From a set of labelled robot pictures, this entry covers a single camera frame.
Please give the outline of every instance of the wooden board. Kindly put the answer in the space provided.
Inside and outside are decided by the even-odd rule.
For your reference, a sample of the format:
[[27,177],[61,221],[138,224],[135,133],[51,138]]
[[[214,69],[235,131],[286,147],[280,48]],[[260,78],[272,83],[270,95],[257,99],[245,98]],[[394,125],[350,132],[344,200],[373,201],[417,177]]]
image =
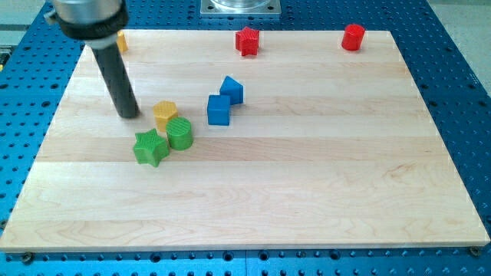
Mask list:
[[[339,31],[127,31],[142,115],[122,120],[84,50],[0,245],[157,251],[484,245],[489,236],[389,32],[357,53]],[[245,104],[208,126],[232,75]],[[175,101],[191,149],[135,162],[151,108]]]

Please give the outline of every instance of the yellow block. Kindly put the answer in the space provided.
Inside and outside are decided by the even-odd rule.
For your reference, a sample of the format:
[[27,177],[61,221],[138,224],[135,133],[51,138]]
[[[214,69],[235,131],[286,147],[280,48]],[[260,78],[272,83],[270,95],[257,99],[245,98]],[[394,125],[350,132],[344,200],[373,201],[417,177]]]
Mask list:
[[123,31],[118,31],[116,44],[121,53],[128,51],[128,44],[126,44],[126,38],[124,38]]
[[171,101],[163,100],[153,106],[153,115],[155,116],[157,129],[161,132],[165,132],[167,123],[178,116],[176,104]]

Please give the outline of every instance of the red cylinder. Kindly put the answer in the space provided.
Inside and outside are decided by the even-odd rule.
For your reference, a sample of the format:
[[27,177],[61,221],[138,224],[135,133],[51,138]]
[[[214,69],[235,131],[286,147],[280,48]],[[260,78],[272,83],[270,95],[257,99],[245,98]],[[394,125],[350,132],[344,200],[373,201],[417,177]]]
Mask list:
[[365,28],[357,24],[350,24],[344,30],[344,37],[341,46],[348,51],[357,51],[360,49]]

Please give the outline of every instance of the blue cube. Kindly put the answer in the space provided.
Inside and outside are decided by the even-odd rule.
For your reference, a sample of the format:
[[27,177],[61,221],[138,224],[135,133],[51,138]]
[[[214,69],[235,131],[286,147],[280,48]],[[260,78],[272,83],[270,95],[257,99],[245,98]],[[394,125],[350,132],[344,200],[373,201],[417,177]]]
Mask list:
[[230,124],[230,96],[209,95],[208,124],[216,126],[228,126]]
[[220,87],[220,95],[230,96],[230,104],[242,104],[244,102],[244,87],[237,80],[226,76]]

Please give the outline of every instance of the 3d printed block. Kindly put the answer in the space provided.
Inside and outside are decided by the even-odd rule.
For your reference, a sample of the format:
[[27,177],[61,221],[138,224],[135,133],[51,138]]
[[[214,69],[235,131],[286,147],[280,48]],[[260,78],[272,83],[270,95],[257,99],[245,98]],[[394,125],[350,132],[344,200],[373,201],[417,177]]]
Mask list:
[[259,48],[259,31],[249,27],[236,32],[236,49],[241,51],[242,56],[248,54],[257,55]]
[[164,132],[166,131],[167,123],[178,116],[176,104],[171,101],[163,100],[153,106],[153,115],[155,116],[157,129]]
[[220,95],[230,96],[230,104],[242,104],[244,102],[244,87],[229,76],[225,77],[220,87]]
[[351,24],[346,26],[341,46],[348,51],[359,50],[364,34],[365,29],[360,25]]
[[166,126],[170,147],[175,150],[186,150],[193,145],[191,122],[186,118],[177,117]]
[[133,146],[133,152],[139,164],[159,166],[160,160],[169,155],[167,141],[157,134],[156,129],[145,133],[136,133],[137,143]]
[[228,126],[230,124],[230,96],[209,95],[206,112],[209,125]]
[[117,33],[116,44],[117,48],[120,49],[120,53],[128,51],[128,44],[126,43],[126,38],[124,37],[124,32],[122,30]]

